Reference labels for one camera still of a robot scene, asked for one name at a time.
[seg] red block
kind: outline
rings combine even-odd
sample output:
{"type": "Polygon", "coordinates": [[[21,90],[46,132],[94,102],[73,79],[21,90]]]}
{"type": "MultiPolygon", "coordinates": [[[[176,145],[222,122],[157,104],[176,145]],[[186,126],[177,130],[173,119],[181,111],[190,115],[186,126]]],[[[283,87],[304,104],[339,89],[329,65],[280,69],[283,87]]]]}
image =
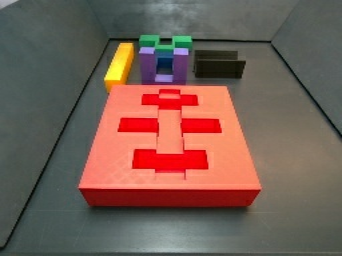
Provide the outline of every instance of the red block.
{"type": "Polygon", "coordinates": [[[261,184],[226,87],[114,87],[79,189],[92,206],[249,206],[261,184]]]}

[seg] gray floor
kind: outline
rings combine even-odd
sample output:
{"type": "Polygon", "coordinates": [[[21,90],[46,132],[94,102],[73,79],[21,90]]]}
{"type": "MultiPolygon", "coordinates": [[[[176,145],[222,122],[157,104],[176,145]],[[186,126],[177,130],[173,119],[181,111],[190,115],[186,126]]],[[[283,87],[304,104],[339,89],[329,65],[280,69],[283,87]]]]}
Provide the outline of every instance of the gray floor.
{"type": "MultiPolygon", "coordinates": [[[[244,78],[229,85],[264,191],[248,209],[89,208],[77,189],[108,98],[110,43],[3,252],[342,252],[341,137],[268,43],[238,49],[244,78]]],[[[140,83],[138,56],[130,83],[140,83]]]]}

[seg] gray wall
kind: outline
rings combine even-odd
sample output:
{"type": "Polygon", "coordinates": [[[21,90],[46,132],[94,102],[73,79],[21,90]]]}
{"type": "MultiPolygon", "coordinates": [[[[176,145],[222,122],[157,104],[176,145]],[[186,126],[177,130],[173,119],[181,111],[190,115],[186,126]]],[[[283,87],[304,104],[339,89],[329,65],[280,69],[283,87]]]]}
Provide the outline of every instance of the gray wall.
{"type": "Polygon", "coordinates": [[[0,10],[0,247],[108,41],[85,0],[0,10]]]}
{"type": "Polygon", "coordinates": [[[341,0],[303,0],[273,45],[342,133],[341,11],[341,0]]]}
{"type": "Polygon", "coordinates": [[[89,0],[112,38],[272,41],[299,0],[89,0]]]}

